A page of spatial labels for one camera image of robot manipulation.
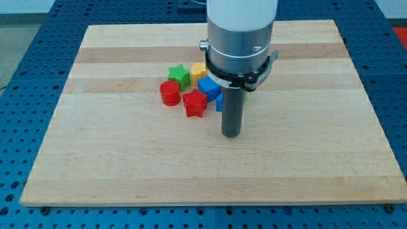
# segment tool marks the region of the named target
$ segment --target blue block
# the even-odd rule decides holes
[[[209,76],[198,80],[198,90],[208,95],[208,102],[215,100],[221,93],[221,86]]]
[[[223,110],[223,93],[216,98],[216,111],[222,112]]]

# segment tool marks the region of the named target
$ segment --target red star block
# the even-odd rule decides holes
[[[208,96],[194,89],[190,93],[183,94],[183,99],[186,116],[198,116],[202,118],[204,109],[208,107]]]

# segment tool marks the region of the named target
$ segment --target white floor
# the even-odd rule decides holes
[[[0,27],[0,97],[38,29],[39,25]]]

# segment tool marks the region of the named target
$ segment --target blue table surface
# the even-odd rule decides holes
[[[204,13],[177,11],[176,5],[176,0],[56,0],[0,99],[0,228],[407,228],[406,204],[52,207],[50,212],[21,206],[18,200],[88,25],[206,21]],[[279,1],[276,20],[310,19],[335,20],[406,177],[406,50],[374,0]]]

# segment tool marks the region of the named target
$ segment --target wooden board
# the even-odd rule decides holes
[[[205,24],[93,25],[21,197],[28,206],[407,201],[407,184],[332,20],[275,22],[272,75],[243,131],[163,106],[169,66],[203,61]]]

